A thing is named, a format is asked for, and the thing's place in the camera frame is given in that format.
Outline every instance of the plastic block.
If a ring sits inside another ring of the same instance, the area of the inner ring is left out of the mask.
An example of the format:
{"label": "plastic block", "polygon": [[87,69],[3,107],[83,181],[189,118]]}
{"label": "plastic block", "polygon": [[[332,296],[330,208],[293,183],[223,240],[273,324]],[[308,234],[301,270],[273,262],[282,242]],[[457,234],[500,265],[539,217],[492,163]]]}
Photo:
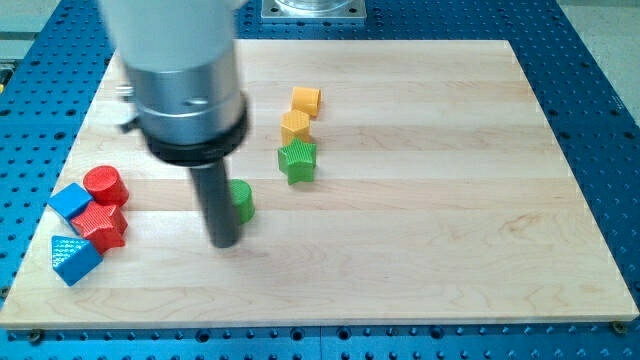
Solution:
{"label": "plastic block", "polygon": [[312,182],[316,167],[316,145],[293,139],[278,149],[278,167],[287,175],[289,185],[298,181]]}
{"label": "plastic block", "polygon": [[49,206],[70,222],[84,211],[91,200],[91,195],[80,185],[71,183],[49,199]]}
{"label": "plastic block", "polygon": [[233,179],[229,182],[233,207],[238,213],[238,222],[244,224],[251,220],[256,209],[253,206],[251,186],[246,181]]}
{"label": "plastic block", "polygon": [[122,206],[129,199],[129,191],[113,166],[102,165],[89,170],[82,184],[100,205]]}
{"label": "plastic block", "polygon": [[101,262],[102,256],[90,241],[64,236],[51,238],[51,265],[69,286],[78,282]]}
{"label": "plastic block", "polygon": [[282,115],[280,132],[282,133],[282,145],[289,145],[294,138],[304,142],[311,142],[311,121],[309,114],[300,110],[291,110]]}
{"label": "plastic block", "polygon": [[113,247],[124,246],[123,235],[128,224],[120,208],[115,205],[103,206],[92,201],[71,223],[100,254]]}
{"label": "plastic block", "polygon": [[318,116],[322,92],[320,89],[294,87],[291,97],[291,109],[300,110],[311,116]]}

